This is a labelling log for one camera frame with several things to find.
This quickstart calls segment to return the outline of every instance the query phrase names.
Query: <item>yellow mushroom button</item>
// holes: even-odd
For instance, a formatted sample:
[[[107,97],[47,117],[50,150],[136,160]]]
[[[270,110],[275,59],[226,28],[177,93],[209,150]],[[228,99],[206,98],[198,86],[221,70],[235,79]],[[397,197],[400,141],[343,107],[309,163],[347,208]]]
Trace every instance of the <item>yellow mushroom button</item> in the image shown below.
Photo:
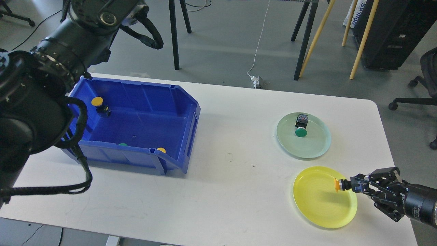
[[[103,104],[103,98],[101,98],[101,97],[95,97],[95,98],[93,98],[93,100],[91,100],[91,104],[92,104],[94,107],[100,107],[100,106],[102,106],[102,104]]]

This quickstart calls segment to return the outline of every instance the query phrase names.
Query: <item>black box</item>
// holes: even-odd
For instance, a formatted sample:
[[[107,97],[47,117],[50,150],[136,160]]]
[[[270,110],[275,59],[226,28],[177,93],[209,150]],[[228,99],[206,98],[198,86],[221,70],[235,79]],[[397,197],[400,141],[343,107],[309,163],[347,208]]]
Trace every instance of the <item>black box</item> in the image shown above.
[[[361,43],[373,0],[354,28]],[[437,0],[380,0],[363,50],[366,68],[397,70],[437,20]]]

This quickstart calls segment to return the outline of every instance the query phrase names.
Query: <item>black tripod leg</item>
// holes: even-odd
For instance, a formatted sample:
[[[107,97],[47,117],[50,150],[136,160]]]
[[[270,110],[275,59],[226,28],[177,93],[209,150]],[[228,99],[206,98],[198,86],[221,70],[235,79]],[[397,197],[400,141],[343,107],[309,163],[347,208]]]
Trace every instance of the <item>black tripod leg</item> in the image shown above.
[[[311,28],[314,22],[314,17],[316,16],[316,10],[318,5],[319,5],[318,3],[312,3],[311,9],[309,10],[308,22],[306,23],[305,34],[303,35],[301,51],[299,53],[298,64],[296,66],[294,80],[299,80],[299,74],[302,69],[302,63],[305,57],[306,47],[308,46],[309,35],[311,34]]]
[[[298,22],[296,23],[295,30],[293,31],[293,35],[291,35],[291,41],[294,42],[296,40],[296,36],[298,35],[299,29],[302,25],[303,18],[305,17],[306,11],[308,9],[309,3],[304,2],[302,6],[301,13],[299,15]]]
[[[185,4],[185,0],[179,0],[179,1],[180,1],[180,7],[182,8],[182,14],[184,15],[184,21],[185,21],[185,26],[187,27],[187,32],[191,33],[190,19],[188,18],[188,11],[187,11],[187,6]]]
[[[177,48],[176,11],[174,9],[174,0],[168,0],[168,4],[170,9],[171,39],[173,41],[174,69],[179,70],[179,51]]]

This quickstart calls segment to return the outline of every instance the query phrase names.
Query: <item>light green plate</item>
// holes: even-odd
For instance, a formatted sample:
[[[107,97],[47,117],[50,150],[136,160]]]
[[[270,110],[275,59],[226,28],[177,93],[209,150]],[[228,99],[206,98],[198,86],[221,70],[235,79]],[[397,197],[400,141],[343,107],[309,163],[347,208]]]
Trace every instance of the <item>light green plate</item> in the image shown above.
[[[308,134],[298,137],[296,119],[299,114],[308,115]],[[302,112],[295,112],[284,116],[276,128],[279,143],[291,155],[298,158],[315,158],[323,155],[331,145],[331,133],[328,127],[319,118]]]

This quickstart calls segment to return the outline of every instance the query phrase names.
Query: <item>table leg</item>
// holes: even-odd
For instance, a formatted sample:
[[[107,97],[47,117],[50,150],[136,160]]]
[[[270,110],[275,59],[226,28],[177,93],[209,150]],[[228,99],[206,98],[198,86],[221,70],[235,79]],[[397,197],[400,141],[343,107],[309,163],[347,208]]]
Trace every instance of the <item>table leg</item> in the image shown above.
[[[179,70],[179,51],[177,48],[176,11],[174,8],[174,0],[168,0],[168,4],[170,9],[171,39],[173,41],[174,69]]]
[[[306,23],[305,34],[303,35],[301,51],[299,53],[294,80],[299,80],[300,70],[302,69],[302,62],[305,56],[306,47],[308,46],[309,35],[311,34],[311,28],[312,24],[314,23],[314,17],[316,16],[316,10],[318,5],[318,3],[312,3],[309,10],[308,22]]]
[[[302,25],[303,18],[305,17],[306,11],[308,9],[309,2],[304,2],[301,13],[299,15],[298,22],[296,23],[295,30],[293,31],[293,35],[291,35],[291,41],[294,42],[296,40],[296,36],[298,35],[300,26]]]
[[[188,18],[187,6],[185,0],[179,0],[180,7],[182,8],[182,14],[184,15],[185,26],[187,27],[187,32],[191,33],[190,19]]]
[[[352,3],[352,11],[350,12],[349,19],[347,20],[346,30],[344,30],[343,43],[341,46],[346,45],[347,35],[349,34],[350,24],[352,23],[352,18],[354,17],[355,8],[357,7],[358,0],[354,0]]]
[[[364,46],[366,45],[367,37],[369,36],[370,27],[372,26],[373,18],[375,17],[376,8],[378,8],[379,0],[374,0],[372,5],[372,10],[370,11],[369,20],[366,24],[366,29],[364,30],[363,39],[361,40],[360,48],[358,49],[357,57],[355,58],[354,67],[350,73],[349,79],[354,79],[355,73],[357,72],[358,64],[360,63],[361,55],[363,54]]]
[[[306,64],[309,61],[309,58],[312,54],[312,51],[314,50],[314,47],[316,46],[317,40],[319,39],[320,34],[322,33],[323,27],[325,26],[326,20],[328,20],[328,16],[331,13],[332,8],[334,7],[335,0],[331,0],[329,3],[328,9],[325,12],[325,15],[323,16],[322,22],[320,22],[319,28],[317,28],[316,35],[312,39],[311,45],[308,50],[308,54],[305,57],[305,61],[303,62],[303,66],[301,69],[301,72],[299,74],[299,77],[302,77],[303,72],[305,71]]]

